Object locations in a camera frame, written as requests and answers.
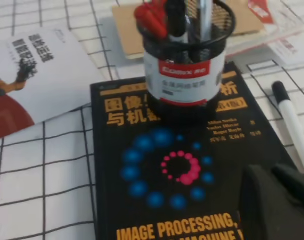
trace black book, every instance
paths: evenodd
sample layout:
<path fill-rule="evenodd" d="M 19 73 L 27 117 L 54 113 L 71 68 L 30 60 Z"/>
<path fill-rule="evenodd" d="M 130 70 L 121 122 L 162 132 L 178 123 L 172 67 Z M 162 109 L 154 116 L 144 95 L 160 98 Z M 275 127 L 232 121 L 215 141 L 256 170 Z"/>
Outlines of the black book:
<path fill-rule="evenodd" d="M 143 77 L 91 85 L 98 238 L 233 240 L 244 166 L 293 166 L 233 63 L 216 116 L 168 126 L 148 108 Z"/>

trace blue dot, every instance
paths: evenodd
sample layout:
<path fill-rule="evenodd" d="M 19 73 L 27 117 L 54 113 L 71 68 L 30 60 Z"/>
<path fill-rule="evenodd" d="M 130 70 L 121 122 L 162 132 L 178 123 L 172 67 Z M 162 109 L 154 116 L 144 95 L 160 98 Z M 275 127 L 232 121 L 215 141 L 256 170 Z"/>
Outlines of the blue dot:
<path fill-rule="evenodd" d="M 195 201 L 202 201 L 205 199 L 205 190 L 201 187 L 194 187 L 191 189 L 191 198 Z"/>
<path fill-rule="evenodd" d="M 169 147 L 174 142 L 174 135 L 171 130 L 166 128 L 157 128 L 151 131 L 155 145 L 159 148 Z"/>
<path fill-rule="evenodd" d="M 214 176 L 210 172 L 203 173 L 202 176 L 201 176 L 201 179 L 202 179 L 203 182 L 205 182 L 207 184 L 214 183 Z"/>
<path fill-rule="evenodd" d="M 147 184 L 144 181 L 136 181 L 129 187 L 129 194 L 132 197 L 142 197 L 147 192 Z"/>
<path fill-rule="evenodd" d="M 125 166 L 121 169 L 121 177 L 125 181 L 135 180 L 140 174 L 140 170 L 136 166 Z"/>
<path fill-rule="evenodd" d="M 195 142 L 195 143 L 193 143 L 193 148 L 195 150 L 200 150 L 201 149 L 201 144 L 199 142 Z"/>
<path fill-rule="evenodd" d="M 183 141 L 183 140 L 184 140 L 183 135 L 177 135 L 177 136 L 176 136 L 176 140 L 177 140 L 177 141 Z"/>
<path fill-rule="evenodd" d="M 123 153 L 123 160 L 129 164 L 137 164 L 143 159 L 143 154 L 134 148 L 129 148 Z"/>
<path fill-rule="evenodd" d="M 133 145 L 143 152 L 152 152 L 154 150 L 153 140 L 147 134 L 136 137 Z"/>
<path fill-rule="evenodd" d="M 202 157 L 202 164 L 203 165 L 211 165 L 213 163 L 213 159 L 210 156 Z"/>
<path fill-rule="evenodd" d="M 150 208 L 159 208 L 164 204 L 163 194 L 159 192 L 151 192 L 147 196 L 147 205 Z"/>
<path fill-rule="evenodd" d="M 181 194 L 173 195 L 170 198 L 170 205 L 176 210 L 182 210 L 186 207 L 186 199 Z"/>

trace black mesh pen holder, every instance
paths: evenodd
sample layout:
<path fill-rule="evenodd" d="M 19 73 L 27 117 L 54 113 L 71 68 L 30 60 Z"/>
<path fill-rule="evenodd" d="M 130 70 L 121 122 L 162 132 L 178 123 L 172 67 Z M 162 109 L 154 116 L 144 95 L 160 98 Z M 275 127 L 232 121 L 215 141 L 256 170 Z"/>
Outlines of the black mesh pen holder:
<path fill-rule="evenodd" d="M 214 113 L 224 68 L 226 40 L 235 28 L 232 10 L 213 1 L 211 36 L 200 41 L 196 1 L 187 4 L 189 43 L 159 40 L 137 24 L 143 37 L 149 105 L 163 120 L 204 120 Z"/>

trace tablecloth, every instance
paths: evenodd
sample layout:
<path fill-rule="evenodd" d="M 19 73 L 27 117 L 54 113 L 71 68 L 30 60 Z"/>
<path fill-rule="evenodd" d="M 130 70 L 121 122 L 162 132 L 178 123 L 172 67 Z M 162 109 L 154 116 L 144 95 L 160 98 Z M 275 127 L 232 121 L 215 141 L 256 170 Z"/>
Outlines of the tablecloth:
<path fill-rule="evenodd" d="M 144 74 L 126 60 L 110 7 L 139 0 L 0 0 L 0 40 L 66 24 L 102 76 L 112 81 Z M 283 0 L 304 21 L 304 0 Z M 304 37 L 304 32 L 297 36 Z M 284 83 L 304 127 L 304 63 L 279 66 L 267 48 L 233 58 L 290 156 L 297 152 L 271 91 Z M 94 240 L 96 193 L 90 105 L 0 139 L 0 240 Z"/>

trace cardboard box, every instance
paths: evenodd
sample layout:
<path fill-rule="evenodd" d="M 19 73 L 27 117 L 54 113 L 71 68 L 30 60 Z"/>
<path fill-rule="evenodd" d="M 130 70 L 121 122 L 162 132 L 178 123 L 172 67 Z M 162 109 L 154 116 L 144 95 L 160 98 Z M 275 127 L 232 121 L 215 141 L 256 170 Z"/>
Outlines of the cardboard box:
<path fill-rule="evenodd" d="M 261 21 L 241 2 L 242 0 L 226 0 L 236 16 L 234 35 L 248 35 L 264 29 Z M 196 5 L 196 0 L 189 0 L 188 4 Z M 142 37 L 136 29 L 134 10 L 138 4 L 112 7 L 118 36 L 126 58 L 136 59 L 143 56 Z"/>

